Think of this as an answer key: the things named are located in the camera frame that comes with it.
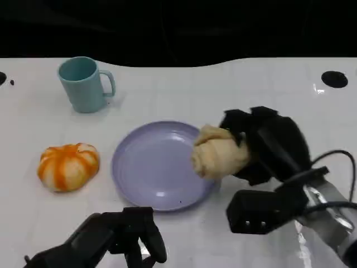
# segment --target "pumpkin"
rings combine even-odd
[[[49,147],[41,155],[37,175],[54,192],[81,188],[99,170],[99,154],[85,143]]]

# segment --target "purple plate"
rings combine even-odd
[[[117,147],[112,177],[121,194],[158,211],[188,207],[207,196],[214,183],[198,177],[190,161],[199,130],[174,122],[154,122],[131,132]]]

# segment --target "teal mug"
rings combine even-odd
[[[71,58],[60,65],[57,73],[69,101],[79,113],[94,113],[107,105],[106,97],[115,95],[113,75],[109,71],[99,70],[91,58]],[[112,85],[111,93],[104,92],[100,74],[108,76]]]

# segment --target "table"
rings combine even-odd
[[[147,122],[217,125],[225,109],[267,106],[298,123],[313,157],[336,148],[357,155],[357,59],[242,59],[199,68],[99,62],[114,74],[118,94],[94,114],[72,110],[56,76],[62,61],[0,60],[0,71],[8,75],[0,87],[0,259],[7,268],[23,267],[25,254],[32,257],[63,243],[86,216],[129,206],[115,191],[110,160],[117,144]],[[321,74],[327,70],[344,72],[348,86],[325,86]],[[103,78],[103,83],[109,89],[109,81]],[[48,146],[77,142],[98,149],[100,172],[78,192],[50,193],[36,175],[40,153]],[[347,195],[347,159],[334,156],[323,163],[331,171],[327,178]],[[247,187],[228,177],[198,207],[156,214],[168,250],[168,261],[156,267],[343,267],[314,233],[298,234],[294,223],[267,236],[231,234],[224,210],[232,195]],[[258,188],[271,187],[273,183]],[[98,267],[126,265],[123,256],[106,255]]]

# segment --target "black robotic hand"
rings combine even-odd
[[[150,257],[142,260],[139,238]],[[27,256],[25,268],[94,268],[109,251],[124,254],[129,268],[152,268],[167,259],[165,244],[153,221],[152,208],[124,208],[122,212],[95,213],[57,247]]]

